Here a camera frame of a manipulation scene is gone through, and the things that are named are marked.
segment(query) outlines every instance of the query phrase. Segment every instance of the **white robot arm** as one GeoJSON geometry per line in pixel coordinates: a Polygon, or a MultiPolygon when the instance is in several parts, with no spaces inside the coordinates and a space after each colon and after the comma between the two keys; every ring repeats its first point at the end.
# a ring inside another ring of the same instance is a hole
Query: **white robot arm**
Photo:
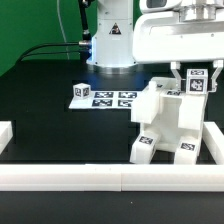
{"type": "Polygon", "coordinates": [[[170,63],[176,79],[154,77],[132,103],[140,123],[130,162],[150,163],[155,150],[175,153],[175,164],[195,164],[200,153],[208,92],[224,60],[224,9],[221,0],[140,0],[133,56],[138,63],[170,63]],[[209,62],[216,68],[178,70],[181,62],[209,62]]]}
{"type": "Polygon", "coordinates": [[[137,62],[224,59],[223,1],[141,0],[140,6],[147,14],[135,26],[133,55],[137,62]],[[153,2],[160,2],[161,7],[155,8],[153,2]]]}

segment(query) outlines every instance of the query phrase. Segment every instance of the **white foam barrier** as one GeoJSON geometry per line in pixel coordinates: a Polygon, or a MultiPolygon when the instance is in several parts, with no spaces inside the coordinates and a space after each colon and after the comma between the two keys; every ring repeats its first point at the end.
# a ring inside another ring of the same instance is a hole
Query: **white foam barrier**
{"type": "Polygon", "coordinates": [[[216,164],[224,165],[224,136],[216,123],[204,122],[202,138],[216,164]]]}
{"type": "Polygon", "coordinates": [[[0,165],[1,191],[222,191],[222,165],[0,165]]]}

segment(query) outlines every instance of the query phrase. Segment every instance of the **white cube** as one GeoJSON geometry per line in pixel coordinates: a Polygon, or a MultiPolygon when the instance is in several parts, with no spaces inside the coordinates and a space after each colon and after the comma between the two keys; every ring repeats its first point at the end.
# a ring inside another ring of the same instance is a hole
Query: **white cube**
{"type": "Polygon", "coordinates": [[[73,86],[74,97],[77,99],[86,99],[90,96],[91,86],[85,83],[80,83],[73,86]]]}

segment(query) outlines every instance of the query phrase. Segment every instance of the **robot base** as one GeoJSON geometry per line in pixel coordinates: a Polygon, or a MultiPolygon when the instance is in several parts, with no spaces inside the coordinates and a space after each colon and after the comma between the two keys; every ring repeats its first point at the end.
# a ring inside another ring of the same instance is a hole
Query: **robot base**
{"type": "Polygon", "coordinates": [[[126,74],[130,72],[139,71],[140,66],[138,64],[130,65],[128,67],[102,67],[98,65],[88,64],[90,71],[95,71],[104,74],[126,74]]]}

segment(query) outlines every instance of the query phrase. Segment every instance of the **white block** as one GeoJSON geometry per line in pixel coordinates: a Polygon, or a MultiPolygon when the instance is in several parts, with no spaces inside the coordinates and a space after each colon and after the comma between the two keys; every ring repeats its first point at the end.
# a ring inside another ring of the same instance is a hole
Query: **white block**
{"type": "Polygon", "coordinates": [[[197,139],[181,137],[175,153],[174,164],[196,164],[198,150],[199,141],[197,139]]]}
{"type": "Polygon", "coordinates": [[[155,153],[155,144],[159,135],[153,132],[140,133],[132,145],[130,162],[136,164],[149,164],[155,153]]]}
{"type": "Polygon", "coordinates": [[[125,165],[122,191],[224,191],[224,166],[125,165]]]}
{"type": "Polygon", "coordinates": [[[121,191],[119,165],[0,165],[1,191],[121,191]]]}
{"type": "Polygon", "coordinates": [[[1,191],[84,191],[88,168],[82,165],[1,165],[1,191]]]}
{"type": "Polygon", "coordinates": [[[132,102],[131,121],[151,124],[159,111],[159,94],[155,81],[150,81],[149,85],[132,102]]]}
{"type": "Polygon", "coordinates": [[[201,130],[207,95],[186,95],[179,109],[178,127],[201,130]]]}
{"type": "Polygon", "coordinates": [[[224,136],[215,122],[204,122],[202,138],[216,164],[224,165],[224,136]]]}
{"type": "Polygon", "coordinates": [[[85,83],[80,83],[73,86],[74,97],[77,99],[86,99],[90,96],[91,86],[85,83]]]}
{"type": "Polygon", "coordinates": [[[12,138],[12,124],[10,121],[0,122],[0,154],[12,138]]]}

